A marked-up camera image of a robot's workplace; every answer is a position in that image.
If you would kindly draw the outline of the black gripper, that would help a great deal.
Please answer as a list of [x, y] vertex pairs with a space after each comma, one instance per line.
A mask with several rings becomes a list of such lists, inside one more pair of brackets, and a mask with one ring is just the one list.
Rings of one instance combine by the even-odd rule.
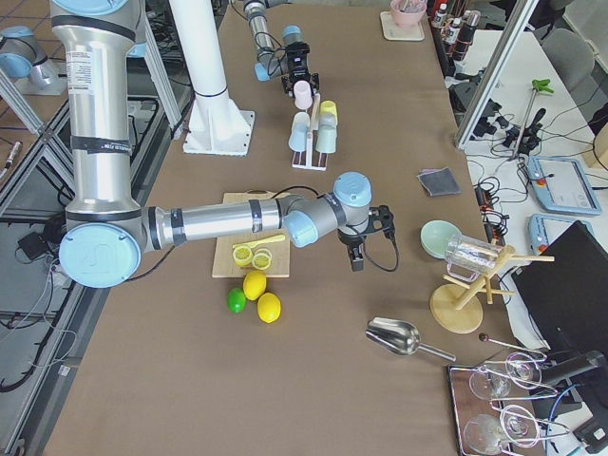
[[293, 87], [297, 81], [304, 80], [309, 82], [311, 87], [312, 95], [316, 95], [319, 91], [319, 75], [317, 73], [310, 73], [308, 65], [306, 66], [291, 66], [287, 63], [287, 73], [281, 77], [281, 83], [283, 86], [284, 93], [292, 98]]
[[365, 258], [360, 245], [368, 235], [378, 232], [382, 232], [386, 239], [394, 241], [394, 216], [387, 205], [372, 206], [362, 222], [348, 222], [338, 229], [338, 239], [347, 246], [353, 272], [364, 270]]

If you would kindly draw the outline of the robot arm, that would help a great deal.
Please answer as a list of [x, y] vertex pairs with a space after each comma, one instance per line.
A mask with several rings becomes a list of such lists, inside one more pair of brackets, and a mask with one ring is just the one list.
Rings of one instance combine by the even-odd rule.
[[[319, 79], [308, 67], [310, 47], [298, 26], [288, 26], [278, 43], [267, 28], [266, 11], [289, 1], [242, 1], [256, 47], [260, 81], [281, 77], [283, 90], [300, 110], [293, 120], [290, 148], [312, 158], [313, 133], [320, 169], [335, 151], [337, 116], [333, 104], [320, 103]], [[156, 45], [144, 1], [49, 1], [53, 33], [66, 51], [70, 150], [74, 189], [65, 209], [66, 233], [59, 260], [69, 278], [89, 288], [106, 289], [152, 273], [171, 250], [188, 241], [258, 234], [285, 229], [292, 243], [305, 247], [337, 231], [351, 269], [364, 257], [378, 269], [399, 265], [393, 214], [371, 206], [371, 184], [358, 172], [339, 176], [332, 191], [315, 199], [289, 194], [287, 187], [269, 199], [247, 199], [194, 208], [142, 207], [134, 195], [140, 169], [156, 178], [165, 153], [137, 157], [129, 139], [127, 58], [152, 57]], [[255, 112], [231, 99], [219, 48], [211, 1], [169, 1], [174, 27], [192, 87], [191, 115], [184, 151], [243, 157], [249, 149]], [[395, 266], [385, 268], [367, 252], [367, 236], [382, 232], [394, 249]], [[148, 272], [133, 275], [143, 254], [171, 247]]]
[[308, 98], [319, 90], [319, 76], [311, 73], [308, 57], [311, 51], [299, 26], [289, 25], [276, 40], [267, 27], [266, 11], [287, 1], [244, 1], [243, 13], [256, 47], [254, 70], [261, 82], [281, 78], [284, 92], [294, 99], [299, 109], [308, 109]]

